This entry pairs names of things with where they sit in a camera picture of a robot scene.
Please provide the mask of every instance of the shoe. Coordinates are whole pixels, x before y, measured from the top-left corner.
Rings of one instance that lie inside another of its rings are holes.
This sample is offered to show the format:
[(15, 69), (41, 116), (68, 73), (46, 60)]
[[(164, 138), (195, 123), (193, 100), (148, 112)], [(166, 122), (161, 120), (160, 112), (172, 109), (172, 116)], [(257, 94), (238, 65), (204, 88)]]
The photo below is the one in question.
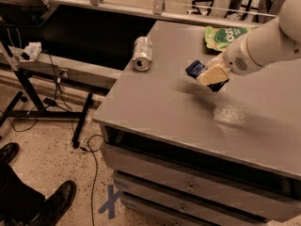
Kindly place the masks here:
[(0, 161), (9, 163), (16, 157), (20, 147), (17, 143), (10, 142), (0, 149)]
[(31, 222), (21, 223), (13, 218), (6, 218), (4, 223), (6, 226), (55, 226), (70, 208), (75, 194), (75, 182), (66, 181), (45, 201), (40, 213)]

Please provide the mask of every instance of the silver can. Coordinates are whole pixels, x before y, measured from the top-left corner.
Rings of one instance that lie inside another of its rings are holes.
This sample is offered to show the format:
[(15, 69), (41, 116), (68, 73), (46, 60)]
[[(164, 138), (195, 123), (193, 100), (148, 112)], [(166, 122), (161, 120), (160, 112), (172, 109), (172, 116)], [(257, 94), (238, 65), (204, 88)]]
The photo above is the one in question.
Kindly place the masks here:
[(135, 40), (134, 54), (133, 54), (134, 67), (139, 71), (147, 70), (152, 62), (152, 43), (148, 37), (139, 37)]

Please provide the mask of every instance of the desk drawer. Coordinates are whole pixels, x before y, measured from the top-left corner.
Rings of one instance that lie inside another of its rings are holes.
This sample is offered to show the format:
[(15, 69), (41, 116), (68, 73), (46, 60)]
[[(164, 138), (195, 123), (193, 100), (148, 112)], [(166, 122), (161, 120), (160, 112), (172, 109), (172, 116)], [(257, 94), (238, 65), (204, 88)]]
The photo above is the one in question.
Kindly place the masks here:
[(139, 180), (130, 175), (115, 171), (113, 179), (115, 186), (121, 191), (162, 204), (182, 214), (205, 219), (215, 224), (223, 226), (266, 225), (249, 216), (241, 215), (220, 206), (197, 200), (196, 197), (188, 197), (181, 194), (181, 192), (170, 190), (167, 187), (158, 186), (145, 180)]
[(103, 147), (105, 163), (114, 170), (124, 171), (263, 218), (286, 221), (301, 213), (298, 201), (117, 146), (104, 143)]
[(173, 226), (215, 226), (197, 218), (191, 218), (174, 212), (155, 203), (145, 201), (130, 194), (121, 193), (121, 203), (131, 209), (159, 218), (165, 222), (171, 223)]

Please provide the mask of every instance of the cloth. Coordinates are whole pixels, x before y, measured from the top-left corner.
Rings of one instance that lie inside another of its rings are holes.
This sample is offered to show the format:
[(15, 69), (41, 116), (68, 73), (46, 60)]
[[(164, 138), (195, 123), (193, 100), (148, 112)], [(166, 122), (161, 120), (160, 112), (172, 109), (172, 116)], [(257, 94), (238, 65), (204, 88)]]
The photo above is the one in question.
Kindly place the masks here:
[(28, 223), (44, 202), (44, 195), (25, 185), (7, 163), (0, 161), (0, 215)]

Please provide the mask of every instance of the terrazzo floor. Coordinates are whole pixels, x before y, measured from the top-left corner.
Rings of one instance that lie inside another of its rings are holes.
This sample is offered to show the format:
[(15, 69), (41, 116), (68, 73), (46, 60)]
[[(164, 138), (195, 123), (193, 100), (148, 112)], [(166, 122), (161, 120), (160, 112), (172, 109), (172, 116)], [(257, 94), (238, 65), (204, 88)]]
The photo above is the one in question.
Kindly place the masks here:
[[(31, 79), (40, 98), (53, 98), (53, 83)], [(0, 110), (4, 111), (17, 91), (22, 89), (11, 72), (0, 72)], [(86, 92), (65, 87), (64, 99), (73, 111), (80, 111), (87, 96)], [(99, 135), (98, 124), (91, 117), (101, 103), (102, 96), (94, 95), (94, 106), (88, 111), (87, 119), (80, 136), (80, 146), (88, 149), (87, 141), (93, 135)], [(19, 102), (16, 109), (32, 109), (33, 104)], [(34, 120), (11, 120), (17, 131), (29, 128)], [(77, 184), (77, 194), (70, 210), (57, 225), (61, 226), (92, 226), (91, 193), (96, 172), (96, 163), (92, 153), (81, 149), (74, 150), (71, 144), (71, 121), (37, 120), (35, 126), (24, 132), (16, 132), (10, 122), (0, 128), (0, 147), (9, 142), (19, 143), (21, 150), (10, 165), (27, 185), (35, 188), (48, 198), (65, 180), (72, 179)], [(100, 147), (102, 138), (95, 136), (89, 142), (92, 150)], [(93, 196), (94, 225), (96, 226), (169, 226), (155, 218), (141, 215), (121, 205), (119, 200), (114, 204), (114, 211), (106, 208), (108, 187), (112, 186), (112, 170), (103, 162), (100, 151), (97, 158), (97, 180)]]

